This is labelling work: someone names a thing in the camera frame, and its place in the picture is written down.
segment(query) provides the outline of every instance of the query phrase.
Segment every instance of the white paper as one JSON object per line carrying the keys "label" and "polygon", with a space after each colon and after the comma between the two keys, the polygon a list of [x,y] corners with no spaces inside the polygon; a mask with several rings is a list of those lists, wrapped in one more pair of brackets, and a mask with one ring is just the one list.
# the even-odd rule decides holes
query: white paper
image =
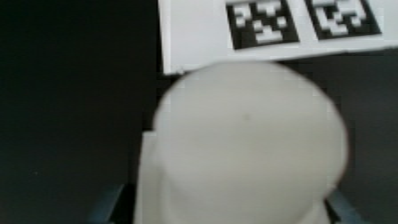
{"label": "white paper", "polygon": [[395,47],[395,12],[395,0],[159,0],[163,73]]}

